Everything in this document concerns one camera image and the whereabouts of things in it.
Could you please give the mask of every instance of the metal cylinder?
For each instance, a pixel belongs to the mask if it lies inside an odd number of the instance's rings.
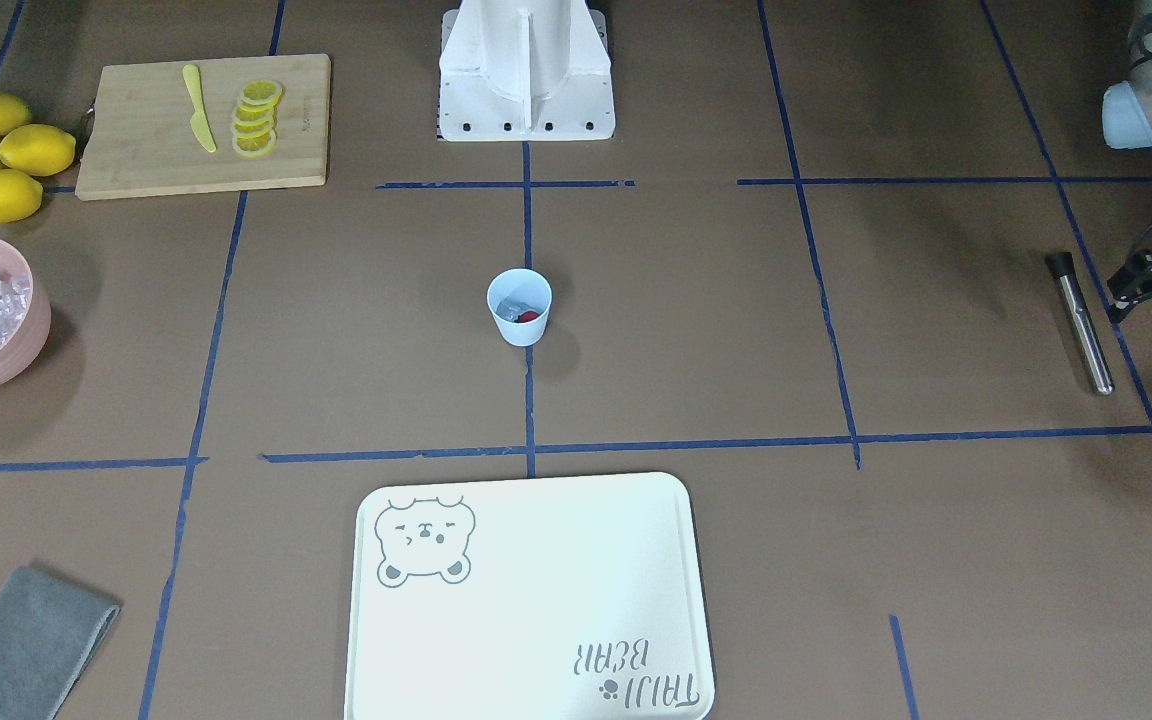
[[[1109,395],[1114,392],[1114,378],[1111,378],[1111,369],[1105,364],[1101,341],[1096,336],[1092,316],[1087,312],[1087,302],[1083,300],[1078,278],[1074,275],[1074,256],[1069,252],[1048,255],[1047,270],[1051,270],[1052,278],[1060,287],[1064,310],[1068,311],[1070,325],[1074,327],[1074,336],[1083,351],[1083,363],[1087,365],[1087,379],[1091,379],[1092,389],[1097,395]]]

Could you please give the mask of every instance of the white cup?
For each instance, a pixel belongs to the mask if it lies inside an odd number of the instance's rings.
[[[488,285],[488,310],[500,331],[500,338],[509,344],[528,347],[535,344],[545,334],[545,324],[550,321],[550,304],[553,304],[554,291],[550,281],[535,270],[507,270]],[[500,304],[509,301],[513,304],[526,306],[540,313],[538,318],[526,323],[509,323],[499,313]]]

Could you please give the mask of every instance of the brown floor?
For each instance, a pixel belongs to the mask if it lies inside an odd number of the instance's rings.
[[[0,388],[0,584],[124,607],[61,719],[340,717],[372,488],[632,470],[691,492],[711,717],[1152,719],[1152,304],[1093,313],[1094,396],[1043,266],[1084,243],[1100,305],[1152,220],[1100,137],[1123,13],[613,1],[616,136],[524,147],[435,141],[453,5],[0,1],[56,124],[105,65],[333,60],[325,187],[68,170],[0,225],[55,310]],[[461,181],[515,185],[386,187]],[[533,353],[483,306],[529,256]]]

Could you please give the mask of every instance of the lemon slice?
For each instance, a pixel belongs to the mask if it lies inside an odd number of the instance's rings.
[[[262,135],[256,137],[238,137],[233,136],[233,149],[242,158],[260,158],[260,156],[268,156],[271,150],[278,145],[278,132],[273,128],[270,128],[268,132],[262,132]]]
[[[270,106],[268,108],[252,109],[248,108],[248,106],[243,105],[242,103],[238,103],[237,108],[234,108],[234,118],[233,118],[234,124],[237,123],[259,124],[262,122],[265,122],[265,120],[273,120],[273,119],[274,119],[273,106]]]
[[[274,79],[257,79],[248,82],[243,91],[238,94],[241,104],[260,108],[262,106],[276,105],[283,97],[283,83]]]
[[[265,120],[265,122],[255,126],[234,123],[229,126],[229,134],[243,141],[250,141],[252,137],[266,135],[271,129],[274,129],[273,120]]]

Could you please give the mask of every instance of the white tray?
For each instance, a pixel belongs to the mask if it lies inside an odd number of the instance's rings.
[[[346,720],[700,720],[713,700],[673,475],[385,487],[358,507]]]

